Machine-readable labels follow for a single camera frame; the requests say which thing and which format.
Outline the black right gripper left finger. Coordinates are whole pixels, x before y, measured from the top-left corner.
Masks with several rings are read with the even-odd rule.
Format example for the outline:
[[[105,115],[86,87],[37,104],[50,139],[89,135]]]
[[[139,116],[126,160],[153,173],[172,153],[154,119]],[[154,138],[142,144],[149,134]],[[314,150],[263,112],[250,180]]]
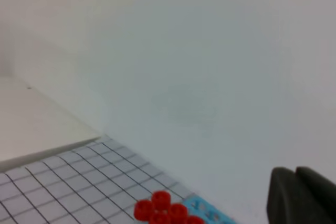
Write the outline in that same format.
[[[318,223],[316,201],[303,182],[287,168],[271,172],[267,199],[269,223]]]

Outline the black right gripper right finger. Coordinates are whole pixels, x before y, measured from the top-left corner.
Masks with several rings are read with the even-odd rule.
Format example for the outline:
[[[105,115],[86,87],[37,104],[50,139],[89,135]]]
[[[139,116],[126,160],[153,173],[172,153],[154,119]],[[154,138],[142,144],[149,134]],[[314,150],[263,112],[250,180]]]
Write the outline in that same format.
[[[309,167],[297,167],[296,175],[335,223],[335,183]]]

